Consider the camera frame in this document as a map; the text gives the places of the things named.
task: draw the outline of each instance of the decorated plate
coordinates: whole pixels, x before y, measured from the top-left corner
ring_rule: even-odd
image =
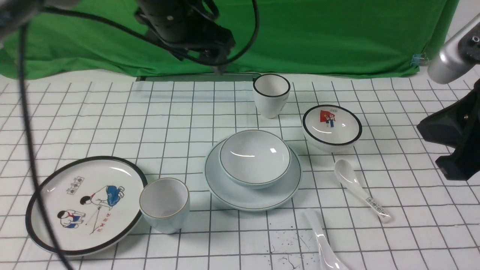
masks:
[[[75,161],[48,177],[40,192],[65,255],[89,255],[126,236],[141,218],[139,198],[146,185],[137,166],[108,156]],[[25,217],[28,234],[54,252],[37,204],[35,193]]]

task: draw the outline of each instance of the bowl with black rim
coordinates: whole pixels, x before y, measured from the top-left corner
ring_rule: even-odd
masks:
[[[316,148],[339,153],[353,147],[362,134],[358,117],[336,105],[310,108],[302,119],[303,134]]]

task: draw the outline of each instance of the red flag illustration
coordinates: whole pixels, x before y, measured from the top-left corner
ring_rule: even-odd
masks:
[[[320,110],[320,122],[327,122],[329,120],[335,121],[335,115],[326,110]]]

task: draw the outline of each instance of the bowl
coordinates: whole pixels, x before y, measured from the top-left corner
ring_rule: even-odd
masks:
[[[355,114],[335,105],[310,108],[303,116],[302,126],[309,143],[331,153],[354,146],[362,133],[360,120]]]
[[[290,150],[282,139],[262,130],[235,133],[222,145],[220,166],[238,185],[260,189],[273,185],[290,167]]]

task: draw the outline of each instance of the black cable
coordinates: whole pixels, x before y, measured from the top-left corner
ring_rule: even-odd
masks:
[[[228,65],[228,64],[236,61],[238,58],[242,57],[252,47],[253,43],[257,39],[258,29],[260,28],[260,16],[258,14],[257,0],[252,0],[252,6],[253,6],[253,13],[255,15],[255,28],[253,30],[252,37],[250,38],[247,45],[245,45],[245,47],[243,47],[243,49],[240,50],[235,56],[233,56],[232,58],[227,59],[223,62],[218,62],[218,63],[199,60],[195,57],[192,57],[192,56],[188,55],[188,53],[185,53],[182,50],[176,50],[176,49],[173,49],[171,47],[168,47],[167,45],[165,45],[163,43],[158,43],[158,42],[155,42],[153,40],[150,40],[150,39],[146,38],[144,35],[141,35],[141,34],[135,32],[135,31],[129,29],[128,27],[125,27],[121,24],[118,24],[114,21],[111,21],[111,20],[109,20],[107,18],[104,18],[104,17],[101,17],[101,16],[88,14],[88,13],[83,13],[83,12],[78,12],[78,11],[62,10],[62,9],[57,9],[57,8],[52,8],[52,7],[45,7],[42,11],[46,12],[46,13],[51,13],[51,14],[58,14],[58,15],[64,15],[64,16],[77,17],[77,18],[83,18],[83,19],[88,19],[88,20],[92,20],[92,21],[97,21],[97,22],[109,25],[111,27],[114,27],[118,30],[121,30],[121,31],[123,31],[123,32],[125,32],[125,33],[127,33],[131,36],[139,38],[139,39],[141,39],[145,42],[148,42],[152,45],[160,47],[164,50],[167,50],[167,51],[172,52],[174,54],[180,55],[180,56],[182,56],[182,57],[184,57],[184,58],[186,58],[186,59],[188,59],[192,62],[201,64],[201,65],[205,65],[205,66],[223,66],[223,65]]]
[[[45,204],[43,202],[42,193],[40,192],[40,187],[38,184],[38,177],[36,173],[35,165],[35,156],[34,156],[34,147],[32,140],[32,130],[30,128],[30,114],[28,112],[28,101],[27,93],[25,88],[25,46],[26,46],[26,37],[27,37],[28,24],[20,27],[20,40],[18,46],[18,81],[20,83],[20,97],[22,101],[22,113],[25,127],[25,137],[28,144],[28,159],[30,161],[30,169],[32,171],[32,182],[35,187],[34,196],[37,197],[38,208],[40,210],[40,215],[42,216],[43,223],[45,224],[48,235],[52,240],[53,247],[55,252],[58,254],[60,260],[67,270],[73,270],[72,266],[68,263],[63,251],[60,249],[60,245],[55,237],[55,234],[52,229],[52,225],[48,220],[47,211],[45,210]]]

